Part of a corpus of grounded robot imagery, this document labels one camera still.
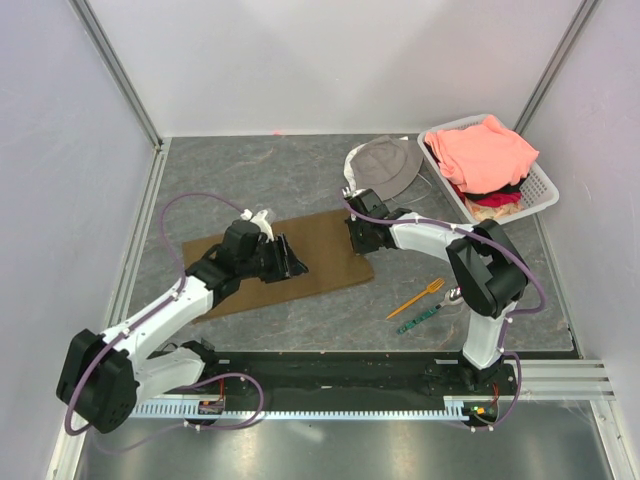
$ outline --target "gray marble floor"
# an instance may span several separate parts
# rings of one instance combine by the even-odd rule
[[[257,211],[271,208],[277,219],[340,208],[337,192],[346,185],[344,158],[372,135],[206,137],[174,139],[158,193],[154,222],[147,237],[129,313],[164,292],[176,273],[158,237],[159,210],[183,192],[216,192]],[[423,166],[422,174],[430,179]],[[417,179],[397,198],[425,216],[459,221],[438,187]],[[237,218],[215,200],[194,198],[176,203],[167,215],[172,244],[220,233]],[[547,259],[531,219],[508,224],[506,231],[548,296],[547,309],[518,317],[506,341],[509,349],[570,350],[571,336],[554,289]],[[443,290],[385,320],[389,312],[437,277],[454,286],[449,266],[424,254],[380,251],[368,256],[376,272],[366,284],[183,328],[177,341],[205,338],[218,350],[459,350],[466,336],[468,310],[450,307],[428,322],[398,336],[395,329],[440,300]],[[538,299],[529,287],[523,306]]]

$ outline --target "clothing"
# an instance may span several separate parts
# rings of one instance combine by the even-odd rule
[[[351,190],[371,188],[388,200],[418,176],[423,155],[416,142],[383,136],[352,150],[344,174]]]
[[[486,194],[527,176],[538,151],[489,115],[464,130],[428,132],[425,143],[440,160],[440,172],[461,192]]]
[[[524,183],[524,181],[527,179],[527,177],[523,178],[522,180],[520,180],[518,183],[516,183],[515,185],[510,185],[507,184],[504,187],[495,190],[493,192],[489,192],[489,193],[469,193],[466,192],[465,195],[469,200],[473,200],[474,202],[477,202],[478,200],[482,200],[483,198],[487,198],[490,197],[496,193],[504,193],[504,194],[511,194],[511,193],[520,193],[520,187],[522,186],[522,184]]]
[[[507,217],[524,210],[524,207],[519,203],[507,203],[497,208],[491,208],[478,205],[467,198],[465,199],[464,204],[467,207],[467,210],[471,212],[471,215],[473,215],[473,218],[479,222],[486,220],[487,218],[496,219],[500,217]]]
[[[426,145],[426,147],[429,154],[433,158],[435,158],[436,161],[439,163],[438,157],[436,157],[435,153],[431,149],[431,146]],[[520,202],[520,199],[522,198],[522,194],[520,193],[520,187],[522,186],[525,180],[526,178],[523,178],[516,185],[505,185],[504,187],[502,187],[499,190],[496,190],[495,192],[483,193],[483,194],[474,194],[469,192],[462,193],[460,191],[460,188],[458,188],[456,184],[451,182],[449,182],[449,184],[451,185],[451,188],[453,188],[453,191],[456,193],[458,198],[462,200],[462,202],[465,204],[467,200],[471,200],[474,204],[477,204],[478,206],[498,208],[508,203]]]
[[[485,198],[481,198],[480,200],[473,200],[471,197],[467,196],[467,200],[470,200],[480,206],[489,207],[489,208],[497,208],[502,205],[506,205],[508,203],[518,203],[522,198],[522,194],[520,192],[516,193],[492,193]]]

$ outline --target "metal floor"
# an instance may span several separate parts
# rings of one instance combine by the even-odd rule
[[[123,447],[176,420],[129,420],[101,445]],[[178,429],[132,452],[90,447],[91,480],[607,480],[588,403],[521,403],[494,432],[428,421],[271,420],[245,430]]]
[[[177,138],[172,141],[156,201],[155,216],[144,247],[129,314],[163,293],[176,279],[158,239],[157,214],[184,192],[217,192],[250,209],[271,208],[278,219],[341,208],[337,199],[346,185],[346,154],[374,135]],[[423,175],[430,178],[423,166]],[[436,185],[417,179],[397,200],[425,216],[459,221]],[[211,199],[185,199],[167,218],[173,245],[223,232],[237,213]],[[544,312],[519,317],[506,347],[524,350],[571,350],[573,344],[560,307],[540,237],[530,218],[506,226],[510,238],[549,296]],[[422,299],[392,321],[389,312],[422,291],[437,277],[454,286],[445,262],[408,251],[368,255],[376,278],[365,285],[300,299],[183,328],[174,340],[205,338],[218,350],[459,350],[466,336],[468,310],[450,307],[402,336],[395,333],[441,299],[441,292]],[[538,299],[528,288],[521,304]]]

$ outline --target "orange fork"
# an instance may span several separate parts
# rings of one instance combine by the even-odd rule
[[[410,307],[411,305],[416,303],[418,300],[420,300],[422,297],[424,297],[428,293],[436,293],[438,290],[440,290],[442,288],[443,285],[444,285],[444,278],[436,278],[433,282],[431,282],[429,285],[427,285],[427,288],[425,288],[422,292],[420,292],[418,295],[413,297],[411,300],[409,300],[404,305],[396,308],[393,312],[391,312],[386,319],[389,320],[391,317],[397,315],[398,313],[400,313],[401,311],[403,311],[407,307]]]

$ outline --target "gray bucket hat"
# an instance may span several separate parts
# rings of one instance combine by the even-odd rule
[[[371,188],[381,200],[405,190],[418,175],[423,155],[417,142],[385,135],[364,145],[351,159],[356,188]]]

